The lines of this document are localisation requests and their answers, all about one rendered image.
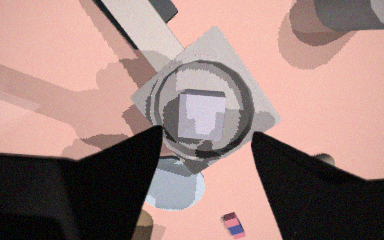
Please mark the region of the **pink and blue eraser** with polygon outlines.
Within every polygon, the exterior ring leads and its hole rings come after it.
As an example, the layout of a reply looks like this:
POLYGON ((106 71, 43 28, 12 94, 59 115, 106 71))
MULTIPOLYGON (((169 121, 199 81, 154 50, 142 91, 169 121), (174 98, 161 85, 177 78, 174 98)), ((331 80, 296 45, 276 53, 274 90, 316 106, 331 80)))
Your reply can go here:
POLYGON ((236 212, 224 215, 224 221, 234 239, 245 237, 244 229, 237 218, 236 212))

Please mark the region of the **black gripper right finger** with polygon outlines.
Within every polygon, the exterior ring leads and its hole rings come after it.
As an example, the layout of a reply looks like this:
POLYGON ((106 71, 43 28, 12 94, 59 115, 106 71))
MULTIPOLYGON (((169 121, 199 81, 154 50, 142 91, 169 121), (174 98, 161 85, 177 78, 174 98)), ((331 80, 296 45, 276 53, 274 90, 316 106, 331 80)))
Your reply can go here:
POLYGON ((255 131, 251 150, 283 240, 384 240, 384 179, 365 179, 255 131))

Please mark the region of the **grey cylinder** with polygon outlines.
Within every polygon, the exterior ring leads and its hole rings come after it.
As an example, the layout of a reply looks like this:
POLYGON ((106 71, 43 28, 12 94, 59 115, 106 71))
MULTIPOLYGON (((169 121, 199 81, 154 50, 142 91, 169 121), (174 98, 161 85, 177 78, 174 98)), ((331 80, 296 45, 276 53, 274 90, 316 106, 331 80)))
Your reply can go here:
POLYGON ((384 30, 384 0, 314 0, 317 18, 335 31, 384 30))

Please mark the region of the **small grey pebble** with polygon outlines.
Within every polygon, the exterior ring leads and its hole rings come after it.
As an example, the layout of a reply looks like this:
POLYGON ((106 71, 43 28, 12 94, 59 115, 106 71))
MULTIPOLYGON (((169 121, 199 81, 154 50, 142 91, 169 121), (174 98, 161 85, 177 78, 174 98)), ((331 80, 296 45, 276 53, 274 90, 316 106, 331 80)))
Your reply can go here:
POLYGON ((318 155, 315 155, 314 157, 319 158, 319 159, 325 161, 326 163, 329 163, 329 164, 335 166, 334 158, 327 153, 318 154, 318 155))

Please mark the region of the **grey cube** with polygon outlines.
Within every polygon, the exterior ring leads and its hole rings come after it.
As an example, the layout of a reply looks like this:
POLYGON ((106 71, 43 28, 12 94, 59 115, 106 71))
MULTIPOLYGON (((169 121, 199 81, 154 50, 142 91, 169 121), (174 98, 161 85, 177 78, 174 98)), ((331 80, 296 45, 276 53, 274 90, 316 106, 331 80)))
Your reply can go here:
POLYGON ((180 93, 178 137, 222 141, 226 99, 223 91, 186 89, 180 93))

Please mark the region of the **tan cylinder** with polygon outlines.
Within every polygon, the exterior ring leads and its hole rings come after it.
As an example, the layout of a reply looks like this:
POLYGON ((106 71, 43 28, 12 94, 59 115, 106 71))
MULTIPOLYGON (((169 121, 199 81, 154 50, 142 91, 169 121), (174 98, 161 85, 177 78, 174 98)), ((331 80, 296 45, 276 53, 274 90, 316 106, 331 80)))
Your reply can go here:
POLYGON ((153 232, 153 219, 151 215, 142 209, 139 221, 131 240, 151 240, 153 232))

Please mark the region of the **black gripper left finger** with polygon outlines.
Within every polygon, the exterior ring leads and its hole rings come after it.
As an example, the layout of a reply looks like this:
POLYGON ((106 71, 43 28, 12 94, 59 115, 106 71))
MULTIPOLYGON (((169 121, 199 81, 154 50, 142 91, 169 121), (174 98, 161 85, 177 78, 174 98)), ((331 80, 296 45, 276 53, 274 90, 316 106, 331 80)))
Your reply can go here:
POLYGON ((54 217, 67 240, 131 240, 162 142, 155 125, 78 160, 0 153, 0 212, 54 217))

